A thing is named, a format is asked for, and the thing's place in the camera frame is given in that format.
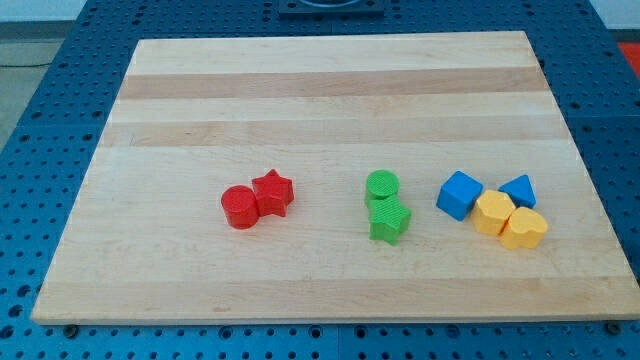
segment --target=red cylinder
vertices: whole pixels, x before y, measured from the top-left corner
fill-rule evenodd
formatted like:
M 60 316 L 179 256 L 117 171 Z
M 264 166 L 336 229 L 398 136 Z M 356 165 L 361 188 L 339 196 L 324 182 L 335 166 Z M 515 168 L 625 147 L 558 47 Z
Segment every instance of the red cylinder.
M 258 222 L 256 195 L 244 185 L 232 186 L 222 194 L 222 208 L 227 222 L 236 229 L 248 229 Z

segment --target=green block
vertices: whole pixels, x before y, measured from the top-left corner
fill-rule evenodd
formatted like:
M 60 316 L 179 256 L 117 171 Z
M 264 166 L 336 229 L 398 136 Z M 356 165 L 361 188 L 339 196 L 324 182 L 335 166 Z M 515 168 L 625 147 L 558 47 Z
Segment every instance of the green block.
M 391 195 L 397 195 L 400 189 L 398 177 L 388 170 L 376 170 L 367 177 L 367 191 L 364 203 L 371 208 L 371 201 L 384 200 Z
M 397 195 L 384 200 L 372 200 L 369 207 L 369 239 L 398 244 L 398 236 L 409 229 L 411 210 L 404 207 Z

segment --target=blue block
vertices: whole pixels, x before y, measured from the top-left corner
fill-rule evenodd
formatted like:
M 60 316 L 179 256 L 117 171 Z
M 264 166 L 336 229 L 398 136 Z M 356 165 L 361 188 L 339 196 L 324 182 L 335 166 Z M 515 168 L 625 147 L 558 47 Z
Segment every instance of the blue block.
M 456 171 L 440 188 L 436 206 L 454 219 L 462 221 L 473 208 L 480 193 L 480 182 L 462 171 Z
M 498 191 L 509 194 L 517 207 L 524 206 L 533 209 L 536 206 L 536 195 L 533 193 L 533 186 L 531 186 L 529 176 L 526 174 L 500 186 Z

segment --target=yellow block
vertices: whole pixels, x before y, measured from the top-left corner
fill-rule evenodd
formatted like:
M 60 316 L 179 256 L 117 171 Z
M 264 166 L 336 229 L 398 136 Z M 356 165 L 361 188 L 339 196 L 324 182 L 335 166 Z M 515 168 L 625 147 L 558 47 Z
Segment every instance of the yellow block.
M 476 231 L 487 235 L 500 235 L 509 215 L 516 209 L 509 195 L 495 190 L 485 191 L 471 210 L 471 223 Z
M 529 208 L 519 207 L 507 221 L 500 243 L 507 249 L 520 246 L 533 249 L 548 230 L 549 225 L 542 215 Z

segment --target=wood grain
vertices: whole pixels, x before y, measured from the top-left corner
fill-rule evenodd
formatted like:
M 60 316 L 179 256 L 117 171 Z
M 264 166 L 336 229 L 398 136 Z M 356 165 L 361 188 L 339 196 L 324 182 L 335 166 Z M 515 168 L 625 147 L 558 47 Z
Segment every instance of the wood grain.
M 288 216 L 230 228 L 220 195 L 270 168 L 294 179 Z M 379 168 L 413 211 L 397 247 L 368 240 Z M 436 209 L 457 169 L 493 189 L 528 173 L 541 245 L 506 250 Z M 635 318 L 638 300 L 523 33 L 145 40 L 32 317 L 594 320 Z

